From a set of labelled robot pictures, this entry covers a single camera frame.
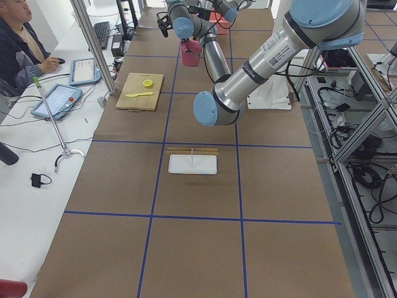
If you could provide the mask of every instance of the yellow ring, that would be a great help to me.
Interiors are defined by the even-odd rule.
[[[153,85],[153,81],[151,79],[146,79],[142,82],[143,86],[145,86],[146,88],[149,88]]]

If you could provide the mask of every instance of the green tip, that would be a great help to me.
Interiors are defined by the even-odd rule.
[[[34,76],[33,77],[34,82],[36,83],[36,86],[39,87],[40,82],[38,81],[38,77]]]

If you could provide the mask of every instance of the red cylinder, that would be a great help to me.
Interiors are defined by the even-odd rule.
[[[0,279],[0,298],[22,298],[27,291],[26,283]]]

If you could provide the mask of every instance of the wooden cutting board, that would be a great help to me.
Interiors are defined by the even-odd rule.
[[[149,88],[143,86],[143,81],[151,79],[153,85]],[[161,85],[163,85],[163,74],[156,73],[130,73],[125,81],[123,90],[118,98],[116,109],[137,109],[154,111],[159,100]],[[143,93],[152,91],[153,95],[125,97],[126,94]]]

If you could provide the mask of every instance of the keyboard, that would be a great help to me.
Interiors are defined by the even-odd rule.
[[[109,30],[109,22],[99,22],[94,24],[94,32],[97,35],[100,48],[103,50],[107,48]]]

